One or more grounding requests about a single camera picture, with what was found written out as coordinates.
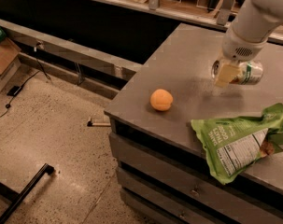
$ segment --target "table surface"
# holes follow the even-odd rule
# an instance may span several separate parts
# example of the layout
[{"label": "table surface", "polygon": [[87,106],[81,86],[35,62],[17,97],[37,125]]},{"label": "table surface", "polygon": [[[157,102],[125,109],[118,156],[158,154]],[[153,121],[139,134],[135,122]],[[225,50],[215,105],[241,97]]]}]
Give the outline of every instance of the table surface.
[{"label": "table surface", "polygon": [[[219,56],[224,33],[180,24],[152,54],[136,75],[106,108],[105,113],[143,133],[205,157],[191,119],[260,116],[275,103],[283,104],[283,47],[267,44],[257,59],[262,81],[255,86],[213,85],[211,67]],[[156,89],[172,93],[166,112],[149,103]],[[283,194],[283,153],[249,167],[243,176]]]}]

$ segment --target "black metal bar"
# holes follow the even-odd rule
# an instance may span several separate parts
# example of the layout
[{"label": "black metal bar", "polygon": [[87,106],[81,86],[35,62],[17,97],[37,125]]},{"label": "black metal bar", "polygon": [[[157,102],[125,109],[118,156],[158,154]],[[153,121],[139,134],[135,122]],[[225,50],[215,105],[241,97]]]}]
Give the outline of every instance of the black metal bar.
[{"label": "black metal bar", "polygon": [[28,193],[32,190],[32,188],[36,185],[36,183],[40,180],[44,173],[51,175],[53,172],[54,168],[45,163],[35,175],[35,177],[27,184],[27,186],[22,190],[18,197],[12,202],[12,204],[8,207],[5,213],[0,216],[0,224],[3,224],[8,220],[10,215],[14,212],[15,209],[17,209],[17,207],[21,204],[22,200],[24,200],[24,198],[28,195]]},{"label": "black metal bar", "polygon": [[231,11],[235,0],[223,0],[219,15],[217,17],[217,24],[224,26],[230,18]]},{"label": "black metal bar", "polygon": [[13,200],[18,197],[19,193],[0,182],[0,195],[13,202]]}]

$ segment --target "plastic bag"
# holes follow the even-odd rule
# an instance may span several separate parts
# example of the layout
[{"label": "plastic bag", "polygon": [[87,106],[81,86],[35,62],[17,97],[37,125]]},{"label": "plastic bag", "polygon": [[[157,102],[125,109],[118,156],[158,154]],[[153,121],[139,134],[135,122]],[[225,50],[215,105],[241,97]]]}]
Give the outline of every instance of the plastic bag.
[{"label": "plastic bag", "polygon": [[193,119],[191,126],[210,174],[223,185],[258,159],[283,151],[283,104],[265,108],[259,118]]}]

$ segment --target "cabinet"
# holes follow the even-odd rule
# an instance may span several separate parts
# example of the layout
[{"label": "cabinet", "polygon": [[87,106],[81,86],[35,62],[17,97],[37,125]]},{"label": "cabinet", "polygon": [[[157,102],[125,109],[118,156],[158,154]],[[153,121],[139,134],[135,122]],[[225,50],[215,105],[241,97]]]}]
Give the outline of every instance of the cabinet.
[{"label": "cabinet", "polygon": [[[160,223],[283,223],[283,155],[258,161],[222,186],[210,176],[191,128],[191,119],[259,116],[263,107],[283,103],[278,45],[268,44],[260,55],[265,75],[259,85],[213,86],[210,69],[221,37],[180,24],[106,108],[121,197]],[[149,104],[159,88],[174,96],[167,112]]]}]

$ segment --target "nutrition label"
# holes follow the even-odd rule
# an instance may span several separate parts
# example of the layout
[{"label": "nutrition label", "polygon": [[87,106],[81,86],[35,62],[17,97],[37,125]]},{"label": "nutrition label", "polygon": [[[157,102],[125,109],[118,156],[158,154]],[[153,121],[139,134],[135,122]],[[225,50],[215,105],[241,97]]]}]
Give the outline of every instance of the nutrition label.
[{"label": "nutrition label", "polygon": [[267,131],[268,129],[263,129],[255,132],[217,150],[219,159],[228,176],[233,175],[237,170],[256,159]]}]

